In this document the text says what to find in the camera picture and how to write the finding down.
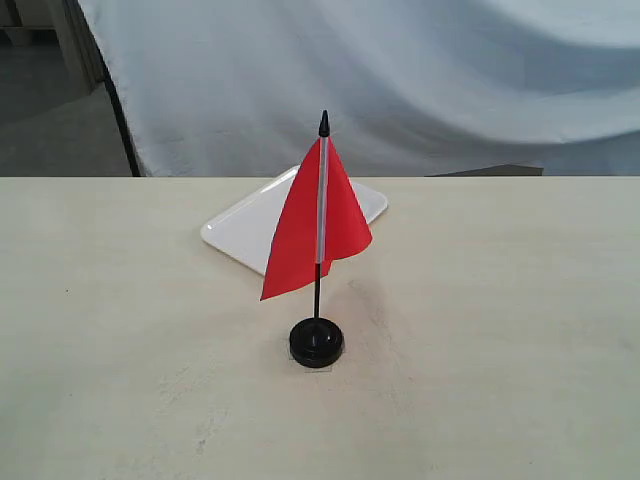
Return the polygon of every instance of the floor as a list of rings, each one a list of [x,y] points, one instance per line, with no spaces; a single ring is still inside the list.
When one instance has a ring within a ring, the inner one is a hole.
[[[130,176],[109,97],[74,91],[60,49],[0,35],[0,176]]]

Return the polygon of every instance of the table surface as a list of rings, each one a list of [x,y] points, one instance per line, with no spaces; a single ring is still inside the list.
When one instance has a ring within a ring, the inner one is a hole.
[[[638,478],[640,178],[359,181],[311,371],[199,237],[263,180],[1,179],[0,478]]]

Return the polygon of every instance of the flag base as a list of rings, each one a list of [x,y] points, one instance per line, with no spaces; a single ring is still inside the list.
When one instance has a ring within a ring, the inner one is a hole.
[[[342,331],[326,318],[306,318],[289,334],[291,355],[309,368],[331,365],[342,355],[343,346]]]

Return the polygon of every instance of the red flag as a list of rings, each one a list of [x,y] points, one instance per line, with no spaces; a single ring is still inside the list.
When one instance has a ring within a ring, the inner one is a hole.
[[[328,139],[325,252],[322,276],[331,262],[362,252],[371,231],[331,138]],[[311,147],[293,180],[271,243],[262,298],[275,297],[315,280],[318,243],[320,139]]]

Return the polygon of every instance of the white fabric backdrop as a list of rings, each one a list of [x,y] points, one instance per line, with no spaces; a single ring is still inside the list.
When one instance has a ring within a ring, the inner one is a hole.
[[[152,175],[636,173],[637,0],[80,0]]]

